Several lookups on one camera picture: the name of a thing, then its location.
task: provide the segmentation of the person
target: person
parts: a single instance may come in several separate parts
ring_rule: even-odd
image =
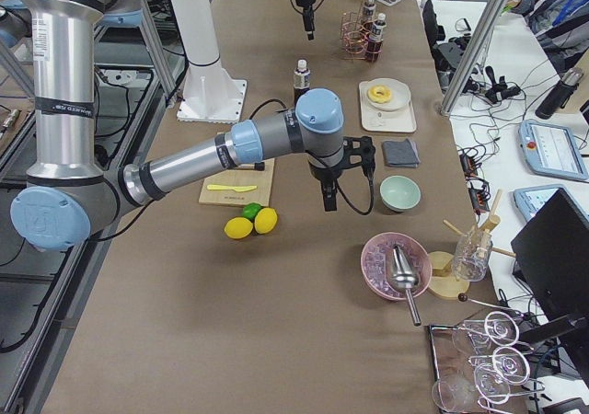
[[[509,0],[507,6],[525,16],[559,74],[589,47],[589,0]]]

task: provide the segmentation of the donut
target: donut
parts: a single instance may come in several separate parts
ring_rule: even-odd
[[[388,103],[393,98],[393,94],[388,86],[372,86],[368,89],[368,97],[374,103],[384,104]]]

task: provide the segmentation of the blue joint cap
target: blue joint cap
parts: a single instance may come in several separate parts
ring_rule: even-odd
[[[139,9],[133,12],[105,14],[98,24],[106,28],[137,28],[142,20],[143,13]]]
[[[0,41],[2,41],[7,48],[12,48],[18,43],[18,40],[5,30],[0,30]]]
[[[2,2],[0,2],[0,5],[5,7],[6,9],[27,9],[27,6],[20,0],[3,0]]]
[[[12,201],[10,218],[35,247],[65,250],[90,236],[90,220],[80,204],[60,190],[28,187]]]
[[[264,151],[258,129],[252,120],[245,120],[231,128],[231,139],[236,149],[239,164],[259,163]]]
[[[305,129],[321,134],[343,127],[340,98],[327,89],[311,89],[296,102],[294,114]]]

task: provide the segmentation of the wooden stand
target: wooden stand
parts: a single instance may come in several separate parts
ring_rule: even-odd
[[[502,190],[497,190],[495,201],[491,206],[489,216],[487,217],[485,222],[478,228],[473,226],[469,231],[469,233],[482,233],[482,235],[480,235],[480,245],[482,247],[491,247],[491,231],[501,222],[501,218],[499,217],[499,215],[496,214],[501,195]],[[458,228],[456,228],[454,225],[452,225],[449,221],[446,221],[445,219],[444,224],[457,235],[465,235],[464,232],[460,231]],[[502,253],[506,256],[511,256],[515,258],[515,254],[511,251],[501,250],[500,248],[495,247],[491,247],[491,251]],[[449,300],[455,300],[458,298],[459,294],[467,292],[470,282],[464,279],[457,278],[457,276],[455,276],[452,272],[452,260],[454,259],[453,255],[451,255],[450,253],[445,253],[443,251],[434,251],[433,253],[429,254],[429,258],[432,262],[433,267],[433,276],[429,287],[430,292],[435,294],[437,297]]]

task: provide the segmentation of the green bowl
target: green bowl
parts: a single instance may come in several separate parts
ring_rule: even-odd
[[[415,181],[396,175],[380,184],[380,197],[390,210],[405,212],[419,203],[422,193]]]

